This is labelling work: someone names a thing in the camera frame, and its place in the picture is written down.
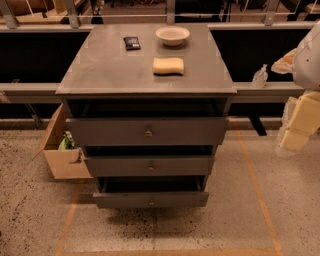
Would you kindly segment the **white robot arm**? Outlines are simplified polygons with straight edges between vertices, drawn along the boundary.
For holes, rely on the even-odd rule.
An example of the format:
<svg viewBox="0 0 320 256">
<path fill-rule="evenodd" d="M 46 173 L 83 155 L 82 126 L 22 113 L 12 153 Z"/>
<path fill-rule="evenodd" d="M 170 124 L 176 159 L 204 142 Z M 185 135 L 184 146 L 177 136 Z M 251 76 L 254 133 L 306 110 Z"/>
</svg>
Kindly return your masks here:
<svg viewBox="0 0 320 256">
<path fill-rule="evenodd" d="M 300 151 L 320 128 L 320 21 L 271 70 L 291 73 L 294 83 L 305 89 L 298 99 L 288 100 L 282 117 L 277 153 L 290 156 Z"/>
</svg>

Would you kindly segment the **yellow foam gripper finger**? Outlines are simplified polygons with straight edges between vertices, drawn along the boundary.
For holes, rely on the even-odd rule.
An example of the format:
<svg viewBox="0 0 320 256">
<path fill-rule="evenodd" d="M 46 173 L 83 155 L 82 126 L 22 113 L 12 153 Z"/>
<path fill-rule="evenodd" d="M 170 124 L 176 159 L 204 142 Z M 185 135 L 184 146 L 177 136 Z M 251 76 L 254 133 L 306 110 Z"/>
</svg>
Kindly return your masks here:
<svg viewBox="0 0 320 256">
<path fill-rule="evenodd" d="M 292 98 L 287 113 L 289 120 L 285 123 L 279 147 L 296 153 L 320 128 L 320 92 L 307 91 L 298 99 Z"/>
<path fill-rule="evenodd" d="M 293 63 L 296 54 L 296 49 L 292 49 L 286 53 L 282 58 L 277 60 L 271 66 L 271 70 L 278 74 L 293 73 Z"/>
</svg>

